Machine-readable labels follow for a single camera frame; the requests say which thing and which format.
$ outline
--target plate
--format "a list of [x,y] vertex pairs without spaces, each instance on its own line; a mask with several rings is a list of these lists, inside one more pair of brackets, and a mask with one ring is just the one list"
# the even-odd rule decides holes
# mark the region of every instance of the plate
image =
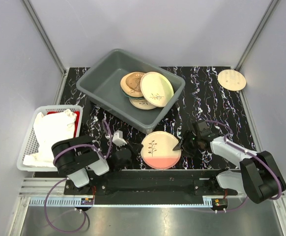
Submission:
[[142,144],[142,159],[154,169],[171,168],[181,157],[181,150],[172,150],[178,144],[178,139],[170,133],[164,131],[150,133],[143,139]]
[[122,79],[121,79],[121,81],[120,81],[120,86],[121,86],[122,90],[123,90],[127,95],[129,95],[129,96],[131,96],[131,97],[143,97],[142,92],[140,92],[140,91],[135,91],[134,89],[131,89],[131,88],[127,85],[127,83],[126,83],[127,78],[128,78],[129,76],[131,76],[131,75],[134,75],[135,73],[137,73],[138,76],[143,76],[143,75],[144,75],[143,72],[132,72],[132,73],[129,73],[129,74],[127,74],[127,75],[125,75],[125,76],[122,77]]
[[142,109],[142,110],[152,110],[156,108],[156,106],[150,104],[148,101],[144,100],[138,100],[138,99],[133,99],[129,98],[131,104],[135,106],[136,108]]
[[145,99],[156,107],[165,107],[174,94],[169,80],[157,72],[143,75],[141,91]]
[[144,75],[144,73],[138,72],[138,73],[131,73],[128,75],[127,79],[125,80],[125,83],[127,86],[134,91],[141,92],[141,78]]
[[217,80],[222,87],[231,91],[242,90],[247,84],[245,77],[235,70],[223,70],[218,74]]
[[136,100],[146,100],[144,97],[131,97],[131,96],[127,95],[124,91],[122,91],[122,93],[124,94],[124,96],[126,96],[128,98],[133,98]]

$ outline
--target white wall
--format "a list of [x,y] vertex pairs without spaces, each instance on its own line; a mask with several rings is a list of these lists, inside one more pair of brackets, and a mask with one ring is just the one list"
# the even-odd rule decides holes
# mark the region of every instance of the white wall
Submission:
[[65,67],[114,48],[163,66],[236,66],[270,0],[30,2]]
[[33,111],[52,104],[61,75],[20,0],[0,0],[0,236],[25,173],[16,160]]
[[286,0],[279,3],[242,73],[263,149],[274,155],[286,180]]

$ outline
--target table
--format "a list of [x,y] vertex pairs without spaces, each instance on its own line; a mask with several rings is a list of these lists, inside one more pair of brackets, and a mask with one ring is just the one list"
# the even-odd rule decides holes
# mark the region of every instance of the table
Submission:
[[[185,82],[185,89],[172,109],[156,126],[154,131],[166,131],[178,139],[191,129],[192,122],[199,119],[212,119],[228,125],[234,132],[232,140],[248,149],[255,149],[247,117],[238,92],[221,87],[217,75],[228,67],[163,67]],[[97,140],[103,153],[108,150],[108,142],[104,135],[101,120],[105,119],[112,132],[121,130],[131,142],[139,144],[145,134],[124,123],[120,119],[91,103],[87,96],[77,90],[76,82],[88,68],[70,68],[64,86],[60,104],[76,104],[83,107],[83,118],[80,136],[91,135]],[[221,127],[213,126],[216,132],[227,134]],[[197,150],[195,158],[182,156],[172,169],[223,169],[235,168],[227,160],[208,151]],[[140,156],[134,160],[129,169],[151,169]]]

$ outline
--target white plastic basket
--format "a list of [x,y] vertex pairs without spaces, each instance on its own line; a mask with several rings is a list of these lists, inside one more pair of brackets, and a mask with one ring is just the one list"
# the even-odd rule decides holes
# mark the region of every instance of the white plastic basket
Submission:
[[30,167],[30,166],[25,166],[23,165],[23,160],[25,155],[30,155],[33,153],[38,152],[38,147],[39,144],[37,142],[35,132],[33,129],[34,121],[36,119],[36,116],[38,113],[42,112],[44,115],[46,115],[48,112],[64,112],[65,110],[70,109],[72,112],[80,112],[80,117],[78,121],[78,127],[77,127],[77,132],[76,132],[76,137],[79,136],[80,133],[80,128],[81,128],[81,120],[82,120],[82,115],[83,115],[83,109],[81,106],[77,105],[52,105],[52,106],[44,106],[44,107],[39,107],[35,110],[30,124],[29,128],[26,132],[22,148],[20,151],[20,155],[17,159],[16,166],[19,170],[21,171],[31,171],[31,172],[56,172],[57,169],[56,167]]

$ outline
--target metal floor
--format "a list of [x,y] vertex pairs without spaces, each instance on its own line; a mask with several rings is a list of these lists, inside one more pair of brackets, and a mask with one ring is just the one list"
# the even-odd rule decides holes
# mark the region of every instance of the metal floor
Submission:
[[[239,205],[238,199],[229,200],[229,208]],[[68,207],[49,207],[50,220],[56,219]],[[87,211],[87,221],[79,236],[282,236],[283,232],[271,201],[259,205],[248,201],[238,211],[214,214],[184,208],[102,208]],[[83,216],[70,212],[58,218],[54,225],[63,230],[74,230]],[[44,209],[30,206],[23,224],[22,236],[65,235],[47,226]]]

